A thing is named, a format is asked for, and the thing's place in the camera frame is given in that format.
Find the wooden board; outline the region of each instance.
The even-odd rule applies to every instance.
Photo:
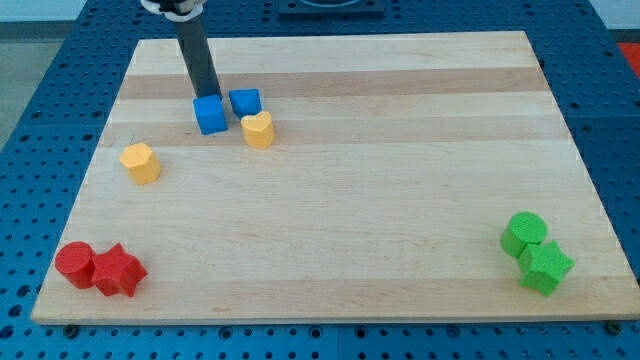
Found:
[[[224,90],[258,87],[276,140],[199,134],[175,40],[138,44],[60,246],[121,241],[134,298],[53,268],[44,324],[636,318],[640,291],[522,32],[213,39]],[[134,185],[124,146],[164,171]],[[499,244],[530,210],[577,262],[551,297]]]

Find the blue block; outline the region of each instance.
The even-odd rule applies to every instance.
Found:
[[[231,99],[231,107],[238,119],[262,111],[258,89],[231,90],[229,91],[229,99]]]
[[[209,95],[193,99],[193,110],[202,135],[227,130],[227,119],[224,117],[220,96]]]

